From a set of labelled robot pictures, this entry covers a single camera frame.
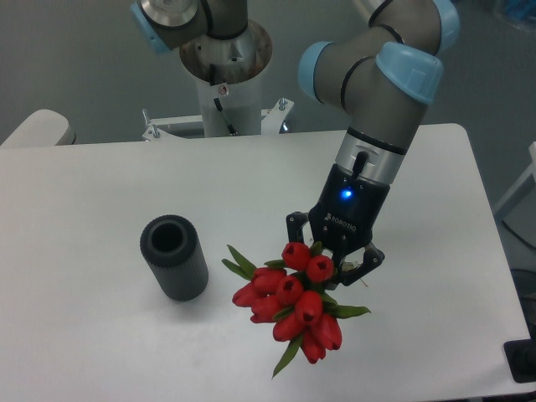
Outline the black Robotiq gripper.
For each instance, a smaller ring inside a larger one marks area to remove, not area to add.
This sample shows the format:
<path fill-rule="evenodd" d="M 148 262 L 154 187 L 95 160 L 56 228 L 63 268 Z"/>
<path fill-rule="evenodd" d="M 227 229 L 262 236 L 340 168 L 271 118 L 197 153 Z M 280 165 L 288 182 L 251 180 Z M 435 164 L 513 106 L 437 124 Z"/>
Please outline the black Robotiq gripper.
<path fill-rule="evenodd" d="M 312 237 L 304 235 L 309 223 L 313 239 L 332 252 L 338 268 L 333 284 L 350 286 L 384 262 L 384 252 L 370 242 L 389 191 L 389 185 L 354 178 L 333 164 L 320 198 L 309 213 L 296 211 L 286 216 L 288 241 L 311 244 Z M 347 255 L 363 247 L 360 264 L 345 261 Z"/>

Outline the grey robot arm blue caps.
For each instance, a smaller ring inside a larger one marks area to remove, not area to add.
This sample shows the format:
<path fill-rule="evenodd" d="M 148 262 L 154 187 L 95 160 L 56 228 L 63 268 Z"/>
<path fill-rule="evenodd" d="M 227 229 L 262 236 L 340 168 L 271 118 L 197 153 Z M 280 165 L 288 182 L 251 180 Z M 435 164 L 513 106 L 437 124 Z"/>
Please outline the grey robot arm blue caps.
<path fill-rule="evenodd" d="M 178 51 L 198 82 L 207 137 L 260 134 L 255 80 L 271 61 L 272 43 L 249 18 L 246 2 L 136 1 L 131 13 L 154 51 Z M 366 32 L 341 44 L 317 42 L 303 53 L 302 91 L 351 120 L 316 205 L 286 219 L 290 240 L 301 240 L 309 225 L 332 253 L 329 289 L 382 264 L 374 222 L 441 82 L 438 54 L 459 32 L 449 1 L 384 1 Z"/>

